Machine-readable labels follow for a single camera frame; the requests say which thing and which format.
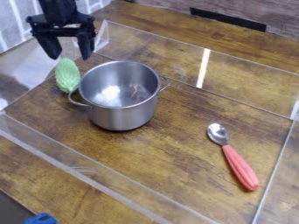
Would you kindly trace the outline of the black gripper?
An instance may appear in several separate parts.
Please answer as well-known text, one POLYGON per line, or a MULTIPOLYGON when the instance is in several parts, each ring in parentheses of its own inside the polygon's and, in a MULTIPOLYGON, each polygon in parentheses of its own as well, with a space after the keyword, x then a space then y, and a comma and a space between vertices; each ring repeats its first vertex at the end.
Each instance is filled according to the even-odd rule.
POLYGON ((79 12, 73 12, 66 21, 47 21, 42 14, 27 16, 25 22, 31 27, 41 49, 50 59, 61 55, 61 44, 57 37, 77 37, 81 58, 86 60, 94 50, 94 18, 79 12))

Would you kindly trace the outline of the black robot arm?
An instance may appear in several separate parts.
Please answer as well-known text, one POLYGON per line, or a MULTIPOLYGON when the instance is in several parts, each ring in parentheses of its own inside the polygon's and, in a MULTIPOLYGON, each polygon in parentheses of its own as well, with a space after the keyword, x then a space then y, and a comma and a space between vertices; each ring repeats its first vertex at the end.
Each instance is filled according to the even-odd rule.
POLYGON ((27 16, 31 36, 50 59, 61 55, 58 37, 74 37, 81 58, 86 60, 94 51, 94 18, 78 12, 74 0, 38 0, 41 14, 27 16))

